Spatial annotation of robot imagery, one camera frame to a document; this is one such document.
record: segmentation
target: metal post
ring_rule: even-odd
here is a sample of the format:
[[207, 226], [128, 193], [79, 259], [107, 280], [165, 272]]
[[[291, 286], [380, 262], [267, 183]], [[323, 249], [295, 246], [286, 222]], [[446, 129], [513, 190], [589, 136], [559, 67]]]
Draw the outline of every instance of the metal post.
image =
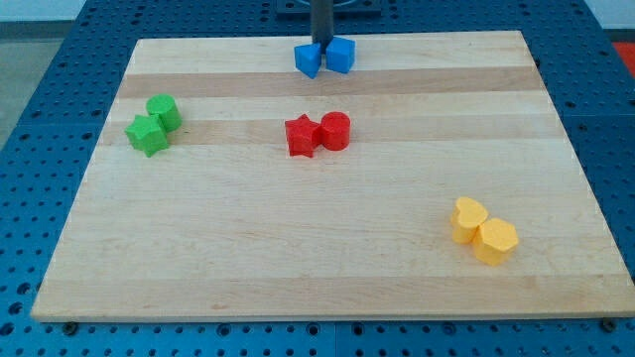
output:
[[321, 52], [333, 39], [333, 0], [311, 0], [311, 37]]

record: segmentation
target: blue cube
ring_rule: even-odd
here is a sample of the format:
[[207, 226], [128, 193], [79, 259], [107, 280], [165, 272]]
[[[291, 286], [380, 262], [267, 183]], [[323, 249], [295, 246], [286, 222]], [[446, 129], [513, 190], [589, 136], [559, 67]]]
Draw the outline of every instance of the blue cube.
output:
[[296, 68], [309, 78], [315, 78], [321, 66], [319, 44], [297, 46], [294, 53], [296, 54]]
[[348, 73], [355, 63], [355, 42], [343, 38], [333, 38], [326, 47], [326, 68], [340, 73]]

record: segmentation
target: blue perforated surface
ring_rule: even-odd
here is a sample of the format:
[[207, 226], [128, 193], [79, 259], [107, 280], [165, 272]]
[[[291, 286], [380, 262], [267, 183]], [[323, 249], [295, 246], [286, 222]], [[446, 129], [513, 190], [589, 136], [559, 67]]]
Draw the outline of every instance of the blue perforated surface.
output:
[[[91, 325], [29, 316], [139, 38], [306, 35], [274, 3], [88, 0], [0, 156], [0, 356], [633, 355], [635, 319]], [[581, 1], [385, 0], [336, 15], [339, 34], [517, 30], [525, 36], [631, 275], [635, 93]]]

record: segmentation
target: yellow hexagonal block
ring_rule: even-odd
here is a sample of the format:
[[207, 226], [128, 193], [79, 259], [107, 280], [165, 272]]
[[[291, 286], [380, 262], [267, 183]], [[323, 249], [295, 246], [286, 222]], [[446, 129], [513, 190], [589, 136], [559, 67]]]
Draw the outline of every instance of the yellow hexagonal block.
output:
[[450, 223], [454, 230], [452, 239], [456, 243], [467, 244], [476, 234], [476, 228], [487, 219], [487, 209], [475, 199], [459, 197], [454, 204]]
[[492, 218], [478, 226], [472, 247], [476, 259], [490, 266], [497, 266], [511, 256], [518, 242], [513, 224], [500, 218]]

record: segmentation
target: wood grain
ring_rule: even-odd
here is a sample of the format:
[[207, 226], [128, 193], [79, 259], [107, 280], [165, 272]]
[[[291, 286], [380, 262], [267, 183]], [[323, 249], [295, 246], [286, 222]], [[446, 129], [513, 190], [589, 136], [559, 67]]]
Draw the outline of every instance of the wood grain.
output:
[[[633, 283], [520, 33], [352, 38], [354, 71], [315, 80], [287, 54], [305, 38], [140, 41], [32, 316], [635, 313]], [[185, 120], [147, 159], [122, 132], [155, 91], [173, 93]], [[352, 118], [350, 147], [290, 158], [284, 121], [330, 110]], [[521, 244], [503, 266], [451, 241], [462, 195], [516, 225]]]

